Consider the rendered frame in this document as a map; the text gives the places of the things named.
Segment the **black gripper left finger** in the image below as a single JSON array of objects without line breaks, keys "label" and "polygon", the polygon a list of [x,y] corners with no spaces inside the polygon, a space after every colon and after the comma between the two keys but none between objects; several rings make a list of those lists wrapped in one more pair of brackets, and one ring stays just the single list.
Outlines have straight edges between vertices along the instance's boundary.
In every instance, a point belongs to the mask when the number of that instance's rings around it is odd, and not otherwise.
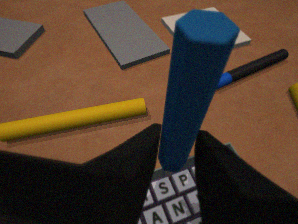
[{"label": "black gripper left finger", "polygon": [[153,123],[83,164],[0,150],[0,215],[45,224],[138,224],[161,127]]}]

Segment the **black stylus with blue tip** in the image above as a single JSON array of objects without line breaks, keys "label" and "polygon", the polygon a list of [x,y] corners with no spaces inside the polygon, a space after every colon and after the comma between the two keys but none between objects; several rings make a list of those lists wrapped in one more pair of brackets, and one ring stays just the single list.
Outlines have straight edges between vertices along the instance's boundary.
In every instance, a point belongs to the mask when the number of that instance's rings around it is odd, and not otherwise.
[{"label": "black stylus with blue tip", "polygon": [[257,72],[263,68],[266,68],[272,64],[277,64],[280,61],[283,61],[287,58],[288,51],[285,49],[281,49],[265,57],[260,57],[251,62],[243,64],[235,69],[223,73],[220,82],[217,86],[217,89],[224,87],[230,83],[233,83],[237,80],[240,80],[241,78],[248,76],[254,72]]}]

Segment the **letter keyboard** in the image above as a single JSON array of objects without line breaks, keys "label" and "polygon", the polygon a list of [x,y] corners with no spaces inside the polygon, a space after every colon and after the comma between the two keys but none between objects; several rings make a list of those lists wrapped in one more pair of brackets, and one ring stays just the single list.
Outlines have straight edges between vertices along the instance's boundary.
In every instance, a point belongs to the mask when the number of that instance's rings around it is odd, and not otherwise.
[{"label": "letter keyboard", "polygon": [[182,169],[165,175],[154,170],[138,224],[202,224],[195,178],[195,155]]}]

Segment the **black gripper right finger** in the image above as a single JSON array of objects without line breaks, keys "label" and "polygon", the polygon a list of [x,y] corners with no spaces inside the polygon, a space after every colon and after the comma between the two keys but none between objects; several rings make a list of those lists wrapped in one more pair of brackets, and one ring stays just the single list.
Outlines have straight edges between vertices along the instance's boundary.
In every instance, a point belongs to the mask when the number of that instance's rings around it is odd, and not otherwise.
[{"label": "black gripper right finger", "polygon": [[195,178],[202,224],[298,224],[298,199],[204,130]]}]

